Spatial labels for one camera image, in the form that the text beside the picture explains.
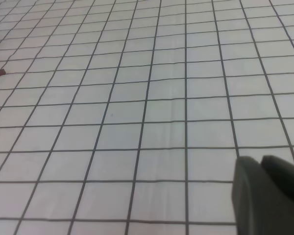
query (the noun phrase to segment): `grid paper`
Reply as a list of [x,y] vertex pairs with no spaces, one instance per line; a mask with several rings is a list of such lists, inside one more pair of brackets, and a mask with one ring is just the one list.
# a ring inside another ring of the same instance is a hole
[[294,0],[0,0],[2,68],[0,235],[234,235],[294,164]]

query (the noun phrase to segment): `black object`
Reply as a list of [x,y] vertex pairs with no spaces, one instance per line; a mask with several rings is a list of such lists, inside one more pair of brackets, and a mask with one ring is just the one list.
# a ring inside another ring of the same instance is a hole
[[238,235],[294,235],[294,166],[274,156],[236,160],[232,201]]

